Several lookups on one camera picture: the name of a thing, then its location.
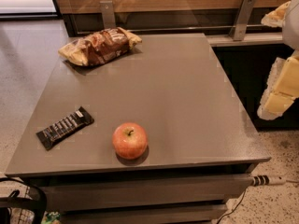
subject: chocolate bar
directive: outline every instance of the chocolate bar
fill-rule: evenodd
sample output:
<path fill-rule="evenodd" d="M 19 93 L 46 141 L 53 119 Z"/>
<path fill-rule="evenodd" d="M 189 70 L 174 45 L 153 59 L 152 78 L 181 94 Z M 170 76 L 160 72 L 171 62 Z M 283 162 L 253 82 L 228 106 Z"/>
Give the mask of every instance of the chocolate bar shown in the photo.
<path fill-rule="evenodd" d="M 93 117 L 80 107 L 74 113 L 51 124 L 48 128 L 36 133 L 46 150 L 52 149 L 69 135 L 94 122 Z"/>

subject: terrazzo floor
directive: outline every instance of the terrazzo floor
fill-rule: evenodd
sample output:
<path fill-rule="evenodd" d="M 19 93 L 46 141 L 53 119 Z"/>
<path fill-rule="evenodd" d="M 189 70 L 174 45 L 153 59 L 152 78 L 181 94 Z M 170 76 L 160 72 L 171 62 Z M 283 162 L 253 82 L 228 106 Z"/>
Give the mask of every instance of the terrazzo floor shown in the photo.
<path fill-rule="evenodd" d="M 51 70 L 60 59 L 57 50 L 67 41 L 62 21 L 0 22 L 0 176 L 4 175 Z M 285 175 L 299 180 L 299 131 L 259 135 L 272 160 L 260 164 L 253 174 Z M 11 184 L 2 184 L 0 196 L 13 189 Z M 228 207 L 234 208 L 238 201 L 230 200 Z M 299 184 L 249 187 L 243 202 L 221 223 L 298 224 Z"/>

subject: gray table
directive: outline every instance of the gray table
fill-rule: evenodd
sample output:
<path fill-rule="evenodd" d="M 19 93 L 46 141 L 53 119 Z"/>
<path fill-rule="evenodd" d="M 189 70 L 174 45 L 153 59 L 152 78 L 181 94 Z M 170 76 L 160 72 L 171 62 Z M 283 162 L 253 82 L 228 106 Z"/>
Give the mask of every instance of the gray table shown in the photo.
<path fill-rule="evenodd" d="M 204 35 L 142 39 L 132 52 L 106 65 L 74 69 L 61 60 L 53 70 L 6 171 L 39 181 L 49 209 L 120 208 L 122 223 L 137 221 L 125 219 L 125 212 L 137 212 L 130 215 L 135 218 L 151 214 L 149 223 L 206 220 L 221 215 L 227 199 L 249 185 L 252 169 L 270 159 Z M 95 123 L 46 151 L 36 132 L 81 105 Z M 143 126 L 149 137 L 149 149 L 137 161 L 119 159 L 111 144 L 113 131 L 126 121 Z M 90 200 L 76 203 L 75 192 L 76 200 Z M 100 196 L 106 198 L 91 201 Z M 204 209 L 206 202 L 214 203 L 186 215 L 196 202 L 196 208 Z M 170 209 L 159 208 L 163 204 Z M 141 214 L 134 209 L 140 206 Z M 188 217 L 173 217 L 180 212 Z M 114 213 L 96 215 L 103 223 L 119 221 Z M 83 223 L 97 223 L 88 217 Z"/>

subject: drawer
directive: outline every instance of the drawer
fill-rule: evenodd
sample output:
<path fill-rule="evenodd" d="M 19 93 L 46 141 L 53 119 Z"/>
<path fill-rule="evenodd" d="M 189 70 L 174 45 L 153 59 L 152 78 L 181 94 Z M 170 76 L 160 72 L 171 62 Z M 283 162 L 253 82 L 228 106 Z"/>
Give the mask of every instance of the drawer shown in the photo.
<path fill-rule="evenodd" d="M 77 211 L 227 200 L 251 183 L 248 175 L 188 176 L 43 187 L 48 211 Z"/>
<path fill-rule="evenodd" d="M 186 204 L 180 207 L 164 206 L 150 209 L 112 210 L 62 215 L 64 224 L 158 224 L 158 223 L 211 223 L 208 220 L 219 218 L 226 211 L 221 205 Z"/>

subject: red apple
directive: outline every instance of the red apple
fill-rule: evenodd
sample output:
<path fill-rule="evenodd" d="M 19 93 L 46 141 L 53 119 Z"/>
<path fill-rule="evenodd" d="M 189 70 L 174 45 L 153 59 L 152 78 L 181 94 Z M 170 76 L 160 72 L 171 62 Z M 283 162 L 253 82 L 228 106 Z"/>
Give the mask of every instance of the red apple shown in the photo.
<path fill-rule="evenodd" d="M 140 157 L 148 146 L 145 130 L 138 124 L 127 122 L 120 125 L 112 136 L 116 153 L 126 160 Z"/>

